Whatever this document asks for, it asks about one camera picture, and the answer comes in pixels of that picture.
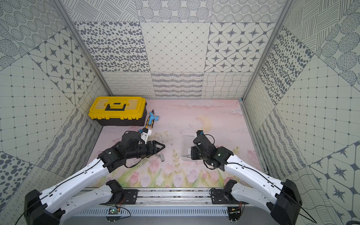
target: wavy line pattern tile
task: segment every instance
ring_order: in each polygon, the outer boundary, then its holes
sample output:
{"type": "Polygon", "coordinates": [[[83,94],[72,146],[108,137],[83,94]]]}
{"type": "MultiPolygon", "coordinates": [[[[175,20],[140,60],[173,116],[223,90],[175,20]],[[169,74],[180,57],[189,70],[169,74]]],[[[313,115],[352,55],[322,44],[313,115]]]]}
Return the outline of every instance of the wavy line pattern tile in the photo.
{"type": "Polygon", "coordinates": [[[296,0],[284,26],[315,52],[352,2],[352,0],[296,0]]]}
{"type": "Polygon", "coordinates": [[[211,22],[271,22],[278,20],[285,0],[214,0],[211,22]]]}
{"type": "Polygon", "coordinates": [[[74,22],[139,21],[134,0],[62,0],[74,22]]]}
{"type": "Polygon", "coordinates": [[[75,108],[36,165],[68,177],[87,163],[84,156],[90,155],[99,134],[100,131],[75,108]]]}
{"type": "Polygon", "coordinates": [[[275,107],[258,76],[246,97],[245,105],[254,130],[257,131],[275,107]]]}
{"type": "Polygon", "coordinates": [[[204,73],[151,73],[156,97],[201,97],[204,73]]]}
{"type": "Polygon", "coordinates": [[[275,105],[313,55],[294,34],[282,28],[259,74],[275,105]]]}
{"type": "Polygon", "coordinates": [[[349,84],[360,91],[360,8],[353,4],[316,52],[349,84]]]}
{"type": "Polygon", "coordinates": [[[117,72],[103,73],[104,79],[117,96],[141,96],[155,98],[151,73],[117,72]]]}
{"type": "Polygon", "coordinates": [[[204,73],[202,98],[241,98],[252,73],[204,73]]]}
{"type": "Polygon", "coordinates": [[[102,72],[148,72],[143,33],[136,22],[75,22],[102,72]]]}
{"type": "Polygon", "coordinates": [[[213,0],[135,0],[141,22],[210,22],[213,0]]]}
{"type": "MultiPolygon", "coordinates": [[[[317,224],[345,224],[339,217],[339,213],[330,202],[331,200],[326,197],[326,194],[317,182],[316,176],[309,167],[288,175],[283,180],[285,179],[289,179],[296,184],[303,201],[303,208],[305,208],[307,212],[314,217],[317,224]]],[[[306,214],[302,210],[300,210],[300,213],[303,215],[306,214]]],[[[302,216],[299,216],[296,224],[308,225],[314,223],[302,216]]]]}
{"type": "Polygon", "coordinates": [[[360,141],[344,147],[310,165],[317,183],[345,224],[358,220],[360,212],[360,141]]]}
{"type": "Polygon", "coordinates": [[[0,24],[26,51],[65,27],[51,2],[3,1],[0,24]]]}
{"type": "Polygon", "coordinates": [[[309,163],[360,139],[360,92],[316,55],[276,108],[309,163]]]}
{"type": "Polygon", "coordinates": [[[270,174],[282,178],[307,166],[303,152],[274,108],[257,131],[270,174]]]}
{"type": "Polygon", "coordinates": [[[254,72],[274,23],[210,23],[206,72],[254,72]]]}
{"type": "MultiPolygon", "coordinates": [[[[17,187],[17,191],[13,197],[8,200],[6,208],[0,211],[1,224],[15,224],[16,220],[24,212],[24,200],[27,193],[34,189],[39,191],[44,190],[65,179],[65,177],[59,176],[35,165],[32,167],[32,170],[28,170],[27,177],[22,182],[21,186],[17,187]]],[[[20,218],[18,224],[26,224],[23,216],[20,218]]]]}

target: star pattern tile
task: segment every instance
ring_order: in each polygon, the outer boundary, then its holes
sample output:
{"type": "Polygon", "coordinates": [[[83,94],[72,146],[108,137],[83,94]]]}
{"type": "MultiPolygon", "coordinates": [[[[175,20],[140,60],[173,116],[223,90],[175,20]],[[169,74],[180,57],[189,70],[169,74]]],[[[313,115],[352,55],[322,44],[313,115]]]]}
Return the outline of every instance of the star pattern tile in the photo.
{"type": "Polygon", "coordinates": [[[211,23],[206,72],[254,72],[274,23],[211,23]]]}
{"type": "Polygon", "coordinates": [[[66,28],[28,54],[74,105],[95,75],[66,28]]]}

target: pink tulip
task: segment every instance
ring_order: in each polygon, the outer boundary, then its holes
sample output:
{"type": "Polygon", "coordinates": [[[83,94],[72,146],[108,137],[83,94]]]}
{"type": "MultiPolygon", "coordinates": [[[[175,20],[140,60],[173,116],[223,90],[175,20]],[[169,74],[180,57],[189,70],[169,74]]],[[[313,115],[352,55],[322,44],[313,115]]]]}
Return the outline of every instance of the pink tulip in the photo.
{"type": "Polygon", "coordinates": [[[134,172],[131,176],[130,176],[130,183],[134,184],[136,182],[139,181],[139,173],[138,172],[134,172]]]}
{"type": "Polygon", "coordinates": [[[174,171],[174,165],[173,164],[170,164],[170,163],[167,163],[165,165],[165,168],[164,168],[164,173],[169,175],[171,174],[172,172],[174,171]]]}
{"type": "Polygon", "coordinates": [[[159,170],[159,165],[160,163],[158,161],[152,161],[149,168],[152,172],[157,172],[159,170]]]}
{"type": "Polygon", "coordinates": [[[190,172],[186,175],[186,178],[190,183],[194,183],[198,178],[198,172],[196,170],[190,170],[190,172]]]}
{"type": "Polygon", "coordinates": [[[149,186],[150,182],[151,182],[151,178],[149,175],[146,175],[140,179],[140,184],[143,188],[149,186]]]}
{"type": "Polygon", "coordinates": [[[210,180],[211,180],[212,182],[217,182],[218,179],[219,179],[219,174],[218,174],[218,172],[217,172],[217,171],[211,171],[211,172],[210,172],[210,180]]]}
{"type": "Polygon", "coordinates": [[[174,186],[177,188],[181,187],[183,184],[183,181],[184,181],[184,178],[182,176],[176,175],[173,180],[174,186]]]}

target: diamond grid tile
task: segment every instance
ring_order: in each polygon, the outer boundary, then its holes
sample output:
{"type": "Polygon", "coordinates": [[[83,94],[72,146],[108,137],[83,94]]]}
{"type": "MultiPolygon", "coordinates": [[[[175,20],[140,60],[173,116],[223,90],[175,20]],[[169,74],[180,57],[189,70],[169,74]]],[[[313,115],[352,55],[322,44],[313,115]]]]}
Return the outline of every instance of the diamond grid tile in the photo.
{"type": "Polygon", "coordinates": [[[211,23],[206,72],[254,72],[274,23],[211,23]]]}
{"type": "Polygon", "coordinates": [[[151,72],[204,71],[208,24],[140,24],[151,72]]]}
{"type": "Polygon", "coordinates": [[[277,104],[307,161],[360,139],[360,93],[317,56],[277,104]]]}
{"type": "Polygon", "coordinates": [[[1,150],[35,163],[75,106],[28,55],[0,73],[1,150]]]}

